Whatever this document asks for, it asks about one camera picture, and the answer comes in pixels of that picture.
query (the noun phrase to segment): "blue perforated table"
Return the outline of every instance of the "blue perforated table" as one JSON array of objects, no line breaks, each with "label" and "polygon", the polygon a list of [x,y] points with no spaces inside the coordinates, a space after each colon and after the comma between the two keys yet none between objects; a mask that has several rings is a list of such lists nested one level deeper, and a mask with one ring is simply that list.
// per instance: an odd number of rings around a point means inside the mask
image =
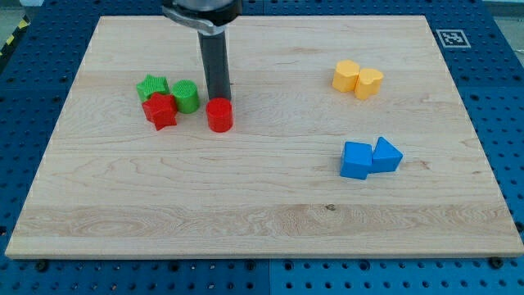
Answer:
[{"label": "blue perforated table", "polygon": [[[247,15],[424,15],[522,231],[524,70],[466,1],[244,1]],[[10,261],[3,251],[101,15],[159,15],[160,0],[48,0],[0,76],[0,294],[524,293],[524,259]]]}]

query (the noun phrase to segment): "wooden board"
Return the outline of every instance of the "wooden board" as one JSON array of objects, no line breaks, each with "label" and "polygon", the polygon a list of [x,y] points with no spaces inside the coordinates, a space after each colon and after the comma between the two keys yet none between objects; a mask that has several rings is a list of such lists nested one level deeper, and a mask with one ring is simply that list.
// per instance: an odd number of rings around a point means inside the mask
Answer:
[{"label": "wooden board", "polygon": [[[228,29],[235,125],[204,108],[156,132],[134,85],[193,79],[197,33],[102,17],[52,134],[10,258],[517,256],[522,242],[420,16],[242,17]],[[382,70],[365,102],[337,61]],[[338,176],[342,144],[385,136],[395,173]]]}]

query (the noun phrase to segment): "plastic block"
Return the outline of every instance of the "plastic block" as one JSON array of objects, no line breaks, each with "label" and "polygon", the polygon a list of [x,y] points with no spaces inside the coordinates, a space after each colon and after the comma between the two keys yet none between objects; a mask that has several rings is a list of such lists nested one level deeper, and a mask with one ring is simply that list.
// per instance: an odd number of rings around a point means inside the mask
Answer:
[{"label": "plastic block", "polygon": [[333,75],[333,88],[343,93],[353,91],[359,77],[359,70],[359,64],[354,61],[339,61]]},{"label": "plastic block", "polygon": [[184,79],[175,83],[171,93],[176,97],[178,111],[183,114],[191,114],[200,107],[197,85],[191,80]]},{"label": "plastic block", "polygon": [[373,152],[373,163],[369,173],[393,172],[402,160],[402,152],[394,147],[385,138],[378,138],[375,151]]},{"label": "plastic block", "polygon": [[171,94],[153,93],[151,98],[142,104],[146,119],[155,124],[156,130],[176,125],[174,116],[177,107]]},{"label": "plastic block", "polygon": [[226,98],[213,98],[206,106],[207,124],[214,132],[226,132],[233,126],[233,106]]},{"label": "plastic block", "polygon": [[148,100],[153,93],[168,94],[169,85],[165,77],[146,75],[144,81],[137,84],[137,92],[141,102]]},{"label": "plastic block", "polygon": [[354,179],[368,178],[372,165],[370,144],[346,142],[341,157],[341,176]]},{"label": "plastic block", "polygon": [[362,69],[359,72],[359,78],[355,85],[355,96],[360,99],[368,99],[372,94],[377,94],[380,91],[380,85],[384,74],[375,69]]}]

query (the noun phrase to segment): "blue block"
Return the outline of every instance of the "blue block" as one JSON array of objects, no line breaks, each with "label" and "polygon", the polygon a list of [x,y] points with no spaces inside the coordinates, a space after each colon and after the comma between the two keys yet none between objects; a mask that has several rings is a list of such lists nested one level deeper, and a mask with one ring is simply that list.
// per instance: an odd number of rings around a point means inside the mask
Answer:
[{"label": "blue block", "polygon": [[389,143],[385,138],[378,138],[373,152],[373,164],[369,173],[392,172],[400,164],[402,152]]},{"label": "blue block", "polygon": [[341,176],[362,180],[368,178],[371,157],[371,145],[346,142],[341,157]]}]

